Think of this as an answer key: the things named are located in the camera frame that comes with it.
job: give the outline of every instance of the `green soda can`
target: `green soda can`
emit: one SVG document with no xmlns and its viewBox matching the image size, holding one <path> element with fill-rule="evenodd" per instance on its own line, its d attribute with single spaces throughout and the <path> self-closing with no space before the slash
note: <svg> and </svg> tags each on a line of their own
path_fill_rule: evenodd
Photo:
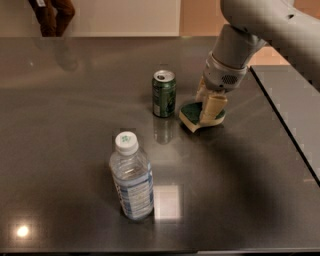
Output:
<svg viewBox="0 0 320 256">
<path fill-rule="evenodd" d="M 176 105 L 176 78 L 168 70 L 159 70 L 153 75 L 153 113 L 159 117 L 169 117 Z"/>
</svg>

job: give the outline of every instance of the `white bottle cap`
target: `white bottle cap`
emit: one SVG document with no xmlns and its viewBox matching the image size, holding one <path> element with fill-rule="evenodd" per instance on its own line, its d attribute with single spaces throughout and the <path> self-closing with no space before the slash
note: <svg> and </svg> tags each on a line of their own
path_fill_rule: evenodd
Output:
<svg viewBox="0 0 320 256">
<path fill-rule="evenodd" d="M 139 148 L 137 136 L 132 132 L 122 132 L 116 137 L 116 150 L 124 156 L 134 154 Z"/>
</svg>

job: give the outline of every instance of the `yellow sponge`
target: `yellow sponge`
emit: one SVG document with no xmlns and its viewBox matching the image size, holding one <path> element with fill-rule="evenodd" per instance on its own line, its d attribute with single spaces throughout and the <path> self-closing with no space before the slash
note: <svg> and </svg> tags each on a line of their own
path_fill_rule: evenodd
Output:
<svg viewBox="0 0 320 256">
<path fill-rule="evenodd" d="M 188 127 L 191 132 L 195 132 L 201 127 L 216 126 L 223 122 L 226 112 L 222 110 L 214 119 L 200 123 L 200 114 L 202 111 L 202 102 L 195 102 L 185 105 L 179 113 L 180 120 Z"/>
</svg>

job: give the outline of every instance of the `wall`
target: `wall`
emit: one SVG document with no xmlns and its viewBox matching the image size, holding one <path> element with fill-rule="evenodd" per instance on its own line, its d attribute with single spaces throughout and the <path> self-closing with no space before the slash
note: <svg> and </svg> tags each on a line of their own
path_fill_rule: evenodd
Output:
<svg viewBox="0 0 320 256">
<path fill-rule="evenodd" d="M 72 0 L 67 36 L 177 36 L 180 0 Z M 0 36 L 40 36 L 27 0 L 0 0 Z"/>
<path fill-rule="evenodd" d="M 225 20 L 219 0 L 73 0 L 76 16 L 67 36 L 209 36 Z M 320 18 L 320 1 L 296 0 Z M 0 36 L 39 36 L 27 0 L 0 0 Z"/>
</svg>

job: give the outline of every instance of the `plastic bottle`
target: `plastic bottle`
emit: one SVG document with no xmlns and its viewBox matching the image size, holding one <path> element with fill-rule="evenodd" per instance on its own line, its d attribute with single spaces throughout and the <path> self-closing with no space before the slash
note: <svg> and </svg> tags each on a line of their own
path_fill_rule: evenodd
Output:
<svg viewBox="0 0 320 256">
<path fill-rule="evenodd" d="M 115 149 L 109 166 L 123 212 L 132 220 L 143 219 L 153 210 L 151 164 L 132 132 L 120 133 Z"/>
</svg>

